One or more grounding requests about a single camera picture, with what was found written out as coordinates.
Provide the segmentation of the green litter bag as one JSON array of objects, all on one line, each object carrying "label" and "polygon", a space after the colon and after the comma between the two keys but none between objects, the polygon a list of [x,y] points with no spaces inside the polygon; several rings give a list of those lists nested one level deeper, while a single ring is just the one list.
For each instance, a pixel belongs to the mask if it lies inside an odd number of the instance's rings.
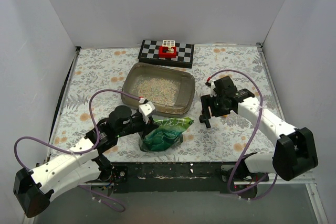
[{"label": "green litter bag", "polygon": [[183,133],[194,123],[185,118],[168,118],[154,121],[159,127],[139,139],[143,152],[163,152],[183,143]]}]

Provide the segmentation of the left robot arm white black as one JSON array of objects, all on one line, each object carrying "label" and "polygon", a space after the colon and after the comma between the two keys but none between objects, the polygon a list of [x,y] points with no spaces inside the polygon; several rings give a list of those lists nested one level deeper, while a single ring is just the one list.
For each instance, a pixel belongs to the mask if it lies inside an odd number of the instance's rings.
[{"label": "left robot arm white black", "polygon": [[120,105],[70,149],[38,167],[20,169],[15,175],[13,193],[26,217],[37,216],[58,196],[80,184],[108,181],[112,165],[104,152],[116,146],[120,137],[134,133],[144,137],[157,129],[154,112],[152,102],[140,104],[135,113]]}]

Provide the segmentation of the black T-shaped plastic piece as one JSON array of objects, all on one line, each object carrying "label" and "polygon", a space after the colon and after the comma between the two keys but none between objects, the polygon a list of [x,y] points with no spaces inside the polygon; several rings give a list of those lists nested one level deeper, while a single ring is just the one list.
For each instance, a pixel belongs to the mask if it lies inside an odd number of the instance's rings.
[{"label": "black T-shaped plastic piece", "polygon": [[211,125],[210,125],[210,122],[209,122],[209,118],[205,115],[205,114],[201,114],[199,116],[199,122],[200,123],[204,123],[205,126],[210,129],[211,128]]}]

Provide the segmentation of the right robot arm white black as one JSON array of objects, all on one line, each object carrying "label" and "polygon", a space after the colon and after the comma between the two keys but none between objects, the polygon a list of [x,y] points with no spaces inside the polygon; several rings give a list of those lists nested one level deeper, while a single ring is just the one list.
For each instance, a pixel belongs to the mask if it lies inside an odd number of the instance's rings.
[{"label": "right robot arm white black", "polygon": [[257,173],[274,173],[290,181],[318,166],[314,136],[308,128],[299,129],[264,109],[254,94],[247,89],[238,90],[229,76],[208,80],[206,85],[211,92],[201,96],[201,123],[210,127],[211,117],[235,112],[257,126],[275,147],[272,153],[245,154],[231,169],[233,177],[248,181]]}]

